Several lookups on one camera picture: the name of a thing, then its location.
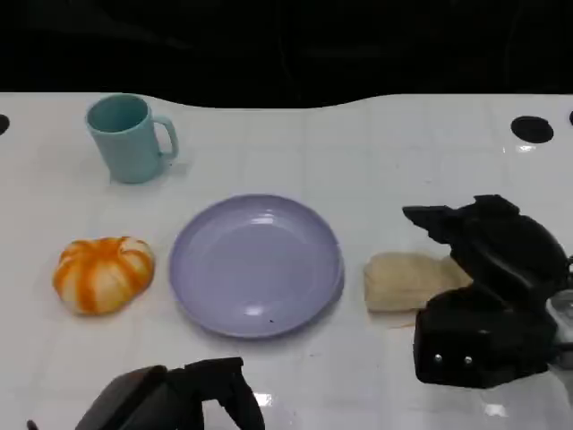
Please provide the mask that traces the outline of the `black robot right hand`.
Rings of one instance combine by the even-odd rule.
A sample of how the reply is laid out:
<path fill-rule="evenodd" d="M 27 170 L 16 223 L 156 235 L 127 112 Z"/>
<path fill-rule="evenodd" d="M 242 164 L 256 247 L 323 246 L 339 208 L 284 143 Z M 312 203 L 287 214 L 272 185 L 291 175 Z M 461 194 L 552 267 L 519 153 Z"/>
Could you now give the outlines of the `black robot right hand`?
<path fill-rule="evenodd" d="M 562 348 L 548 299 L 567 289 L 571 260 L 539 222 L 498 194 L 472 204 L 406 206 L 404 215 L 450 248 L 468 286 L 439 293 L 415 318 L 422 383 L 487 389 L 547 371 Z"/>

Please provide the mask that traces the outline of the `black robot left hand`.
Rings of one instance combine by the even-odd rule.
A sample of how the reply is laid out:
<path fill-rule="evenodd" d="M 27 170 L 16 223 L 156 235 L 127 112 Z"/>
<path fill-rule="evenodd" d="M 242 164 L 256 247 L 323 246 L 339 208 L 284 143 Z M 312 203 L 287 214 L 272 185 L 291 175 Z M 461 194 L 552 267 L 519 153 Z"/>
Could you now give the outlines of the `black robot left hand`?
<path fill-rule="evenodd" d="M 207 359 L 180 368 L 140 368 L 116 377 L 94 400 L 78 429 L 203 429 L 202 403 L 215 400 L 240 429 L 264 419 L 244 379 L 240 357 Z"/>

